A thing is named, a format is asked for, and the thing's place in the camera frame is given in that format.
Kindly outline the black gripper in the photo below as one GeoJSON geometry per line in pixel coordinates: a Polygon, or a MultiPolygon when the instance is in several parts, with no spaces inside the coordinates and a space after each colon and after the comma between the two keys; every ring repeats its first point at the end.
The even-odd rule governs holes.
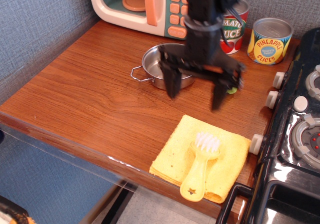
{"type": "Polygon", "coordinates": [[[214,84],[212,111],[218,110],[232,87],[243,84],[244,64],[228,56],[220,46],[220,25],[187,25],[183,50],[164,48],[160,51],[160,69],[167,95],[173,99],[182,88],[182,75],[211,81],[214,84]]]}

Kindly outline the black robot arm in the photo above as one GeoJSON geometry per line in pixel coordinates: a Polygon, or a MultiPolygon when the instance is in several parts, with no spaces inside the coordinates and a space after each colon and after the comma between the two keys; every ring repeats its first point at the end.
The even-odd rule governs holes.
{"type": "Polygon", "coordinates": [[[234,9],[239,0],[187,1],[185,45],[174,48],[160,45],[158,48],[165,89],[170,98],[175,98],[181,89],[183,74],[209,80],[214,84],[212,110],[218,110],[227,91],[242,85],[245,65],[225,54],[220,45],[220,40],[225,39],[225,12],[229,11],[242,21],[234,9]]]}

